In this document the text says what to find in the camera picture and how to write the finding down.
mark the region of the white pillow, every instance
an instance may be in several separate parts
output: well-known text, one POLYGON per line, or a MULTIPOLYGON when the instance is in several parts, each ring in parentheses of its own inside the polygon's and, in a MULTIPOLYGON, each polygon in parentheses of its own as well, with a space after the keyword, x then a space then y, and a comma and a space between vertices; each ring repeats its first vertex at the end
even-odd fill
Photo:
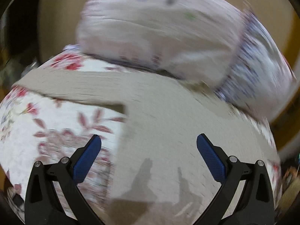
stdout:
POLYGON ((89 0, 81 50, 218 86, 230 71, 244 16, 224 0, 89 0))

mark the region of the blue gripper pad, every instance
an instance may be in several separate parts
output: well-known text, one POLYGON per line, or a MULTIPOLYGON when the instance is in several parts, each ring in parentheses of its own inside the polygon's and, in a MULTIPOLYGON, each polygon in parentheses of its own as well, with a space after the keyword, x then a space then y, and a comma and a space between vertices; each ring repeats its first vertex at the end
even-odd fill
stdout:
POLYGON ((197 137, 197 149, 204 159, 215 181, 223 184, 226 180, 226 168, 212 147, 212 143, 203 135, 197 137))
POLYGON ((96 136, 86 148, 73 168, 72 179, 76 184, 82 183, 84 181, 100 150, 101 139, 99 136, 96 136))

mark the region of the metal screw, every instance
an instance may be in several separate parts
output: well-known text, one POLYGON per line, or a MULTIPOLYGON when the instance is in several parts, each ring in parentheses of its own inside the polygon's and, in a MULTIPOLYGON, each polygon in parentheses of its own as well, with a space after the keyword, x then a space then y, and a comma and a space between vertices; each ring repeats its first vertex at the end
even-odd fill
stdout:
POLYGON ((40 162, 40 161, 37 161, 37 162, 34 163, 34 166, 35 166, 35 167, 39 167, 40 165, 41 165, 41 162, 40 162))
POLYGON ((63 157, 60 161, 64 164, 66 164, 69 161, 69 158, 68 157, 63 157))
POLYGON ((229 157, 229 161, 235 163, 235 162, 238 161, 238 159, 237 159, 235 156, 230 156, 230 157, 229 157))
POLYGON ((263 162, 262 160, 259 160, 259 161, 257 162, 257 164, 258 164, 259 166, 263 167, 264 162, 263 162))

